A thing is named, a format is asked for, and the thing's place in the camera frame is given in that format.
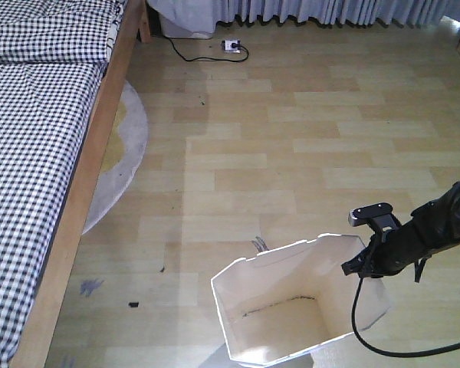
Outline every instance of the power outlet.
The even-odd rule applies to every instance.
[[[240,52],[240,40],[223,40],[222,50],[224,52],[239,53]]]

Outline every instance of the black and white checkered blanket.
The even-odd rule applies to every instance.
[[[127,0],[0,0],[0,368],[45,256]]]
[[[33,304],[103,71],[0,65],[0,368]]]
[[[0,0],[0,63],[109,60],[126,0]]]

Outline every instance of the round rug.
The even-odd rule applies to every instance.
[[[138,93],[125,82],[107,143],[84,234],[122,196],[141,164],[148,143],[148,118]]]

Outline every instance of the black cable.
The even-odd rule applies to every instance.
[[[363,263],[363,268],[366,267],[366,265],[370,262],[373,252],[375,251],[376,246],[380,243],[380,240],[377,240],[375,243],[373,243],[372,249],[370,253],[366,256],[365,261]],[[360,292],[361,292],[361,287],[363,286],[363,279],[360,277],[360,282],[358,283],[358,288],[356,290],[356,295],[354,297],[354,302],[353,302],[353,308],[351,310],[351,325],[353,326],[353,332],[356,335],[356,338],[358,341],[362,343],[366,348],[369,350],[373,351],[374,353],[384,355],[385,357],[392,357],[392,358],[420,358],[420,357],[430,357],[432,355],[438,355],[442,353],[447,353],[450,351],[458,350],[460,349],[460,342],[459,343],[454,343],[452,345],[447,345],[444,347],[437,347],[435,349],[430,349],[430,350],[421,350],[421,351],[412,351],[412,352],[396,352],[396,351],[388,351],[388,350],[382,350],[377,347],[374,347],[373,345],[370,345],[367,343],[360,335],[360,332],[357,329],[356,325],[356,309],[358,305],[358,299],[360,298]]]
[[[230,63],[242,63],[246,61],[250,55],[248,49],[242,44],[232,44],[232,46],[235,45],[236,48],[239,48],[245,52],[245,56],[242,59],[228,59],[224,57],[209,57],[209,56],[199,56],[199,57],[194,57],[193,59],[188,59],[187,57],[182,55],[179,52],[179,50],[177,50],[176,45],[174,44],[174,41],[171,38],[168,38],[164,35],[160,35],[160,36],[156,35],[154,37],[165,38],[166,40],[169,40],[176,54],[178,54],[184,61],[187,61],[188,63],[193,62],[193,61],[228,61]]]

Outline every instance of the white curtain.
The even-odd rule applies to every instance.
[[[443,16],[460,21],[460,0],[147,0],[161,15],[191,32],[213,33],[217,21],[235,16],[254,22],[277,15],[280,22],[294,16],[299,22],[316,18],[321,24],[371,25],[437,24]]]

